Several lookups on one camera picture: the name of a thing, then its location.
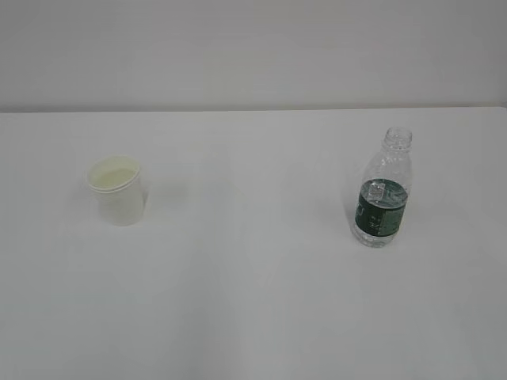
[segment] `green label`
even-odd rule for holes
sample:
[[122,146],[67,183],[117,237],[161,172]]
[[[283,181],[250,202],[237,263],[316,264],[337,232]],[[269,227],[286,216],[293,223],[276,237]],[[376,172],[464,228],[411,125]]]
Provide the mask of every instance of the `green label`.
[[396,208],[382,208],[369,203],[361,193],[356,209],[356,224],[372,236],[390,236],[398,232],[404,211],[405,204]]

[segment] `table surface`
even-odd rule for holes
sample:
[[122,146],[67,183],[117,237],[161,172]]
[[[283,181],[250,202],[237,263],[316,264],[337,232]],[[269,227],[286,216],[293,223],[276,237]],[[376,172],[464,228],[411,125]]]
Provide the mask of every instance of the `table surface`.
[[[385,249],[349,231],[385,130],[414,186]],[[0,114],[0,378],[507,378],[507,111]],[[143,165],[143,220],[86,169]]]

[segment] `paper cup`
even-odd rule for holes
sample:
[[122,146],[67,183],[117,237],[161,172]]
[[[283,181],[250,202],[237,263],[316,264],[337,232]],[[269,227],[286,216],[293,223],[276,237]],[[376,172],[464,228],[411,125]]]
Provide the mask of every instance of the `paper cup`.
[[112,156],[93,165],[86,175],[98,201],[101,217],[115,226],[129,226],[143,216],[143,190],[139,163],[127,156]]

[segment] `cup rim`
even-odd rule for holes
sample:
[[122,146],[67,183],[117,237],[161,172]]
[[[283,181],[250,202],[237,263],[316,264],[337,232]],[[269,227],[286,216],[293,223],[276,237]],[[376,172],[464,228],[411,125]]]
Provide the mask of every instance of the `cup rim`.
[[[114,160],[114,159],[122,159],[131,162],[135,166],[135,173],[134,175],[126,180],[125,182],[122,182],[121,184],[118,184],[116,186],[112,186],[111,188],[99,188],[97,186],[94,186],[90,181],[90,175],[91,173],[100,168],[101,165],[104,165],[107,161]],[[107,194],[111,192],[118,192],[119,190],[122,190],[126,187],[128,187],[130,184],[132,184],[138,177],[139,172],[141,171],[141,165],[132,157],[122,154],[112,155],[105,158],[101,158],[100,160],[96,161],[91,167],[88,169],[88,172],[86,172],[86,183],[88,186],[95,192],[101,193],[101,194]]]

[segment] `plastic water bottle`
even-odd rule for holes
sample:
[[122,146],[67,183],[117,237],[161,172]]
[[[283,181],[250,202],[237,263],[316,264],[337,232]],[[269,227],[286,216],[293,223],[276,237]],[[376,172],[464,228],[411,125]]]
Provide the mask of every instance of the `plastic water bottle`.
[[352,231],[369,247],[383,247],[398,233],[412,185],[412,132],[390,128],[364,173]]

